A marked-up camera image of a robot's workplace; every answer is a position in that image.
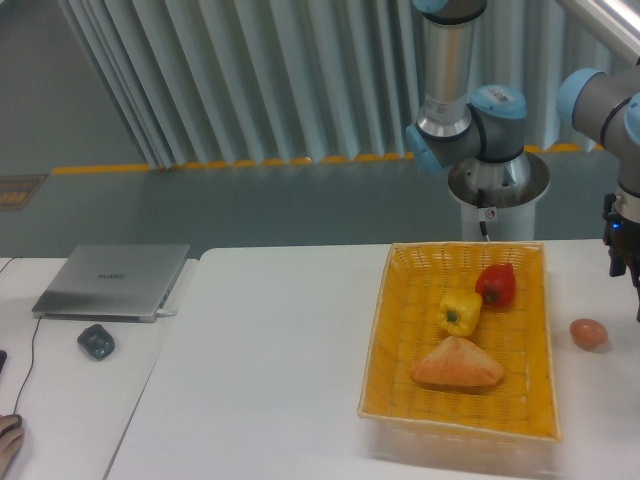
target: laptop logo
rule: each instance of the laptop logo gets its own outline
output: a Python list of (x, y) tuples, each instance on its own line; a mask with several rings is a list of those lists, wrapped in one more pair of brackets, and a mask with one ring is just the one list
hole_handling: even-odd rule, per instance
[(124, 273), (101, 273), (98, 275), (98, 278), (109, 279), (109, 280), (121, 280), (123, 278), (127, 278)]

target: laptop lid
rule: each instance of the laptop lid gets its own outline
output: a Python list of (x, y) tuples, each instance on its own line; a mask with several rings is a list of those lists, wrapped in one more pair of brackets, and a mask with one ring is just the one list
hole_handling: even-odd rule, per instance
[(78, 245), (33, 307), (36, 315), (154, 321), (189, 245)]

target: brown egg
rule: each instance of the brown egg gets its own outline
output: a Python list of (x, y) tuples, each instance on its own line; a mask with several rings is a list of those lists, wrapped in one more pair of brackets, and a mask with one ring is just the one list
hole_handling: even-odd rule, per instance
[(569, 331), (573, 340), (587, 350), (602, 345), (609, 338), (604, 325), (590, 318), (579, 318), (572, 322)]

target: black mouse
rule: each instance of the black mouse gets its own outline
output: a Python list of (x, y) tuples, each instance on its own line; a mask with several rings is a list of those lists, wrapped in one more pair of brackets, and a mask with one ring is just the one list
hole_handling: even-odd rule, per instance
[(113, 337), (99, 323), (85, 328), (78, 337), (78, 343), (96, 360), (102, 360), (116, 348)]
[(5, 433), (10, 432), (11, 430), (15, 430), (16, 428), (20, 428), (22, 426), (22, 416), (18, 415), (17, 413), (14, 413), (12, 415), (6, 415), (2, 418), (10, 418), (10, 417), (15, 417), (18, 419), (18, 421), (15, 423), (12, 423), (8, 427), (6, 427), (4, 430), (2, 430), (0, 432), (0, 438), (4, 437)]

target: bread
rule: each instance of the bread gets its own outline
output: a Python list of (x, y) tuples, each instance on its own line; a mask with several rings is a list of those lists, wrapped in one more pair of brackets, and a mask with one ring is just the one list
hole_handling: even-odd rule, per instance
[(504, 376), (504, 369), (474, 343), (451, 336), (418, 361), (411, 373), (416, 382), (479, 387), (496, 384)]

